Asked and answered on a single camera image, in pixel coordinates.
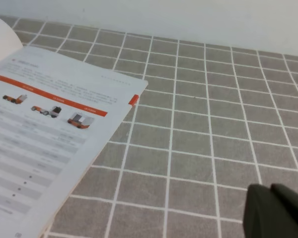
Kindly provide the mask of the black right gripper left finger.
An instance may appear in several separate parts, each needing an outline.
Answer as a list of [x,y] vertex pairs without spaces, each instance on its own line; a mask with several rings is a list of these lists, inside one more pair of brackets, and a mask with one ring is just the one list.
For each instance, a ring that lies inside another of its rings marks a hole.
[[248,187],[243,215],[246,238],[290,238],[291,218],[269,188],[259,184]]

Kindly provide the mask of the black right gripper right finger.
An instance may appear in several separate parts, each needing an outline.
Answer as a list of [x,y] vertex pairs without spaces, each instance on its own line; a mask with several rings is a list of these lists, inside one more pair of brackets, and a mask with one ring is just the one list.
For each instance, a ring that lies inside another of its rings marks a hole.
[[298,193],[279,183],[272,184],[271,191],[281,201],[288,214],[298,225]]

